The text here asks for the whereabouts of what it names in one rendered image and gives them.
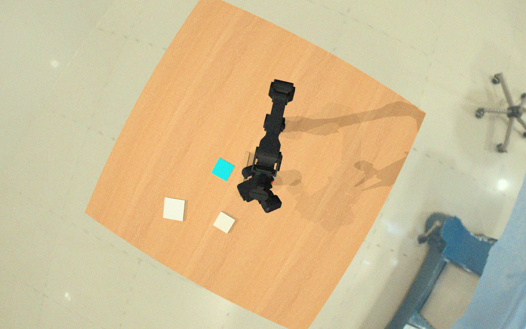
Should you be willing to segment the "pale cream square tile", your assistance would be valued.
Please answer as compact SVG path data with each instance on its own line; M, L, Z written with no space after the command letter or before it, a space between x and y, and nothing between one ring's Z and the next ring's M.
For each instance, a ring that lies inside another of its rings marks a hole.
M176 219L183 222L185 200L165 197L163 218Z

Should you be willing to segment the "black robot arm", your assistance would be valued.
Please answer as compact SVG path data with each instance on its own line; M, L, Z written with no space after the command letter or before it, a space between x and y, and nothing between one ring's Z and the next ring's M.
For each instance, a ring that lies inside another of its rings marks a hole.
M280 152L279 134L285 130L285 118L283 113L288 102L293 101L295 87L293 83L274 79L271 82L269 96L272 99L271 114L266 114L264 121L265 137L260 140L256 147L254 161L251 171L255 172L250 180L237 185L238 192L243 201L265 201L268 199L271 188L271 178L276 177L280 170L282 154ZM258 159L256 166L255 160ZM274 169L276 163L276 170Z

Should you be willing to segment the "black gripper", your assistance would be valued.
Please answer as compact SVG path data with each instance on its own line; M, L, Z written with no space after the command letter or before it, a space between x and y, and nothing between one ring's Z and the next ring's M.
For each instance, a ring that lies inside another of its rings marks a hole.
M249 177L249 176L254 176L255 175L255 172L251 171L251 167L252 167L252 165L244 167L242 169L242 175L243 175L244 179L247 179L247 177ZM279 196L274 195L272 190L269 190L269 196L268 196L267 200L265 200L265 201L258 201L258 202L259 202L259 204L261 204L263 210L267 214L269 212L271 212L271 211L275 211L276 209L281 208L281 206L282 206L282 202L279 199Z

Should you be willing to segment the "cream square block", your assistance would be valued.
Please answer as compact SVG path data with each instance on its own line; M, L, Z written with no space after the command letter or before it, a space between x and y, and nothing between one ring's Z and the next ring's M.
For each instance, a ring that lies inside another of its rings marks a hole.
M223 232L228 233L228 230L231 229L232 223L234 223L234 221L234 218L231 218L229 215L221 211L213 225L221 229Z

